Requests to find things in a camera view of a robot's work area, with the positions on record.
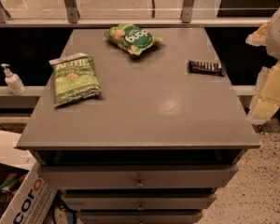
drawer knob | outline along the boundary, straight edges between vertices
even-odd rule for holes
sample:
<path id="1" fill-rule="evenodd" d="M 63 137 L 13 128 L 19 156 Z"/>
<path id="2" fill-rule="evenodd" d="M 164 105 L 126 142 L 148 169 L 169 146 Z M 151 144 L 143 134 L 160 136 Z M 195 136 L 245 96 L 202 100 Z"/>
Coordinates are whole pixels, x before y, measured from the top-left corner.
<path id="1" fill-rule="evenodd" d="M 140 203 L 137 207 L 138 211 L 144 211 L 144 206 Z"/>
<path id="2" fill-rule="evenodd" d="M 137 188 L 142 188 L 144 186 L 144 183 L 142 182 L 142 180 L 139 178 L 138 182 L 135 184 Z"/>

hand sanitizer bottle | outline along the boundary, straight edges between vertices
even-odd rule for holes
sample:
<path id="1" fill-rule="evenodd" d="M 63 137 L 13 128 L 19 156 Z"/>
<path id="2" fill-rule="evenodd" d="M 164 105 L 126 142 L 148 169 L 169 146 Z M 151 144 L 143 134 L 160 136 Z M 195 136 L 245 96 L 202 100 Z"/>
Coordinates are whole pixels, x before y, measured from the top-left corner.
<path id="1" fill-rule="evenodd" d="M 14 95 L 22 95 L 26 92 L 26 88 L 24 87 L 21 79 L 17 74 L 13 74 L 7 67 L 9 64 L 3 63 L 1 64 L 4 69 L 4 73 L 6 74 L 6 83 L 9 86 L 10 90 Z"/>

gray tabletop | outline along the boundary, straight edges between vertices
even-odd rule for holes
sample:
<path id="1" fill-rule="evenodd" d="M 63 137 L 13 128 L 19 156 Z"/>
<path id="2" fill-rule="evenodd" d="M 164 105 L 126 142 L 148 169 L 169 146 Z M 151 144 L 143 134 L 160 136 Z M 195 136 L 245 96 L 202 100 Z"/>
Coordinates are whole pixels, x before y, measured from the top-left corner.
<path id="1" fill-rule="evenodd" d="M 93 56 L 103 92 L 55 108 L 51 79 L 18 147 L 258 147 L 229 79 L 188 71 L 187 59 L 218 61 L 205 30 L 148 30 L 164 40 L 140 59 L 107 42 L 104 29 L 75 30 L 62 57 L 80 52 Z"/>

green chip bag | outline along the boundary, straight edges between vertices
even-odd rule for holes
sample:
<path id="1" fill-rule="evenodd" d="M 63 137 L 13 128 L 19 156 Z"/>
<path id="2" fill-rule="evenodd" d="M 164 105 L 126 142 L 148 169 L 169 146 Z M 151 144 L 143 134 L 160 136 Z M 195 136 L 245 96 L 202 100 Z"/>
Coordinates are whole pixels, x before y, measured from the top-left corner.
<path id="1" fill-rule="evenodd" d="M 55 85 L 54 106 L 68 104 L 102 92 L 93 69 L 93 57 L 79 53 L 49 61 Z"/>
<path id="2" fill-rule="evenodd" d="M 137 56 L 139 56 L 143 50 L 162 41 L 161 37 L 154 37 L 148 31 L 131 23 L 123 23 L 117 27 L 111 27 L 105 31 L 105 36 L 121 49 Z"/>

white box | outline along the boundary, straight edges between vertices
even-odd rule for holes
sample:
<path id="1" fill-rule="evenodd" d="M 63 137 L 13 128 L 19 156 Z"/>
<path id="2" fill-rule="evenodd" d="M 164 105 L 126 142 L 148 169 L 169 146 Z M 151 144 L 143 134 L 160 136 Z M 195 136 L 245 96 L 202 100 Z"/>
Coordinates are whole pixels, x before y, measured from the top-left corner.
<path id="1" fill-rule="evenodd" d="M 29 170 L 0 224 L 42 224 L 57 190 L 38 175 L 39 163 L 29 151 L 14 148 L 21 135 L 0 131 L 0 163 Z"/>

